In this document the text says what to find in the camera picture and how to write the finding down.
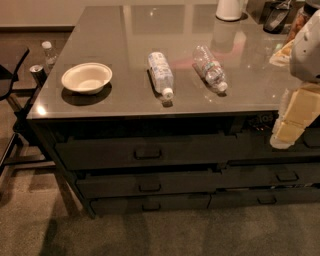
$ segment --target white bowl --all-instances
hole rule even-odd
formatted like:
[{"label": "white bowl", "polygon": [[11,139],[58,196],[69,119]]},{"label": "white bowl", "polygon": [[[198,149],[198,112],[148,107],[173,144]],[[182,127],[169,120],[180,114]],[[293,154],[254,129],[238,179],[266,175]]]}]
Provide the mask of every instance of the white bowl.
[{"label": "white bowl", "polygon": [[81,94],[96,94],[109,83],[112,71],[100,63],[84,63],[68,69],[61,82],[70,91]]}]

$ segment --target drawer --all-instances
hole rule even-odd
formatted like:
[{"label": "drawer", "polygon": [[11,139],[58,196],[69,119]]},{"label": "drawer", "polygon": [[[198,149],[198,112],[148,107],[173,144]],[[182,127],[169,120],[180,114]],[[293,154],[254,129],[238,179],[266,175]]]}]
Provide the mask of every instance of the drawer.
[{"label": "drawer", "polygon": [[228,166],[215,180],[218,188],[320,183],[320,163]]},{"label": "drawer", "polygon": [[69,140],[55,150],[67,170],[204,163],[292,163],[318,157],[320,149],[273,151],[265,136],[250,133]]},{"label": "drawer", "polygon": [[226,190],[211,195],[209,209],[252,205],[319,202],[320,190],[314,187],[262,190]]},{"label": "drawer", "polygon": [[91,202],[98,215],[133,212],[207,209],[209,194],[183,194],[99,199]]},{"label": "drawer", "polygon": [[55,149],[68,170],[153,165],[197,164],[227,161],[235,136],[190,135],[57,143]]},{"label": "drawer", "polygon": [[211,171],[87,175],[86,179],[77,181],[77,186],[86,198],[215,191]]}]

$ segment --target white robot part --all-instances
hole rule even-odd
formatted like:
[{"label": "white robot part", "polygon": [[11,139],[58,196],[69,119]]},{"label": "white robot part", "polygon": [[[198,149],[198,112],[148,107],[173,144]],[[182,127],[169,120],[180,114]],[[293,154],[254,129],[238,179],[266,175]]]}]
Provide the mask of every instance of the white robot part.
[{"label": "white robot part", "polygon": [[294,39],[290,72],[304,82],[320,83],[320,10],[313,14]]}]

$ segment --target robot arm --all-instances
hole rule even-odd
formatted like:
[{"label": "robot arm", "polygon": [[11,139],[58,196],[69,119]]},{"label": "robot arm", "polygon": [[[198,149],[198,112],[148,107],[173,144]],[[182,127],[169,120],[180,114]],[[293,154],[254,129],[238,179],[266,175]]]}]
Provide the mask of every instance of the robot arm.
[{"label": "robot arm", "polygon": [[290,72],[302,81],[320,83],[320,10],[313,14],[293,41]]},{"label": "robot arm", "polygon": [[320,10],[294,39],[290,72],[303,83],[292,92],[290,99],[284,100],[287,102],[284,113],[280,115],[279,111],[270,139],[270,144],[278,149],[293,145],[305,128],[320,115]]}]

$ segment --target crushed plastic bottle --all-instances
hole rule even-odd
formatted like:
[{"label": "crushed plastic bottle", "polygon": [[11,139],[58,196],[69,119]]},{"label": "crushed plastic bottle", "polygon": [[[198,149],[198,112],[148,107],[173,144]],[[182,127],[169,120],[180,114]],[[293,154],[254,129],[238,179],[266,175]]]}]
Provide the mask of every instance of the crushed plastic bottle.
[{"label": "crushed plastic bottle", "polygon": [[225,72],[206,45],[196,47],[193,52],[193,59],[200,71],[200,75],[210,87],[216,89],[217,93],[223,93],[227,90],[228,84]]}]

